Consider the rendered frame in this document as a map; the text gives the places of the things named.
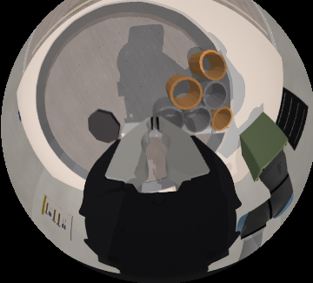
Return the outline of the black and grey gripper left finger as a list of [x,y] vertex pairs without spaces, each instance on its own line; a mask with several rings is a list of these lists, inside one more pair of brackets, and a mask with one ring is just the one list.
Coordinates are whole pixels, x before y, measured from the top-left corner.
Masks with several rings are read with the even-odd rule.
[[[149,130],[148,130],[148,128]],[[138,192],[149,177],[146,147],[153,130],[153,117],[117,139],[90,169],[83,189],[83,203],[79,214],[85,217],[90,205],[101,196],[124,192],[124,185],[133,184]]]

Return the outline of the bronze bushing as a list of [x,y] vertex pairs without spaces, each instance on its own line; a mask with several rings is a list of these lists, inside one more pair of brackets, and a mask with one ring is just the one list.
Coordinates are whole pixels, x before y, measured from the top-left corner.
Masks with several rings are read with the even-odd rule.
[[[182,80],[188,80],[190,84],[189,93],[183,98],[174,98],[174,87]],[[166,84],[166,92],[168,93],[173,105],[182,110],[190,110],[196,107],[201,102],[203,97],[203,88],[200,83],[194,78],[184,75],[174,75],[173,77],[170,77]]]
[[210,110],[212,113],[212,120],[210,125],[216,130],[221,131],[227,128],[232,120],[232,110],[224,105],[218,110]]
[[[208,75],[203,69],[203,57],[206,57],[210,62],[210,70]],[[196,76],[204,77],[213,81],[220,80],[226,74],[226,62],[223,56],[214,50],[200,51],[191,55],[189,59],[189,67],[192,73]]]

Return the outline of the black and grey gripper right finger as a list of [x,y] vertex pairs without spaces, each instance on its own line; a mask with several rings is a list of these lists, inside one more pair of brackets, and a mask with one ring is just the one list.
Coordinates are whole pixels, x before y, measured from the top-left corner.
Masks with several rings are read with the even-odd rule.
[[185,180],[192,188],[207,188],[225,195],[239,208],[233,179],[226,164],[205,143],[161,116],[156,117],[157,129],[167,147],[165,169],[176,191]]

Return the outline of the grey metal sleeve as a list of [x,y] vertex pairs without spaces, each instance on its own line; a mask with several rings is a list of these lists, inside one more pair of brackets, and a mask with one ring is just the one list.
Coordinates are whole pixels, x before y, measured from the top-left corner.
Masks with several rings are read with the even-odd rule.
[[[189,115],[195,110],[199,109],[196,116],[189,118]],[[185,121],[184,124],[189,131],[200,132],[208,128],[212,120],[212,113],[210,109],[205,106],[202,102],[196,107],[190,110],[182,110],[184,113]]]
[[[211,110],[218,110],[224,106],[228,97],[226,86],[220,81],[213,81],[204,77],[196,79],[203,88],[203,97],[201,102]],[[211,94],[205,98],[208,87],[212,85]]]
[[175,109],[176,110],[175,114],[172,117],[166,118],[166,119],[168,121],[170,121],[172,124],[174,124],[174,125],[176,125],[182,129],[182,127],[184,125],[184,121],[185,121],[183,111],[181,109],[177,108],[176,106],[174,106],[172,101],[168,97],[159,98],[153,105],[153,125],[154,125],[155,129],[157,131],[159,131],[157,129],[157,122],[156,122],[156,118],[157,118],[158,113],[160,113],[161,111],[166,110],[166,109]]

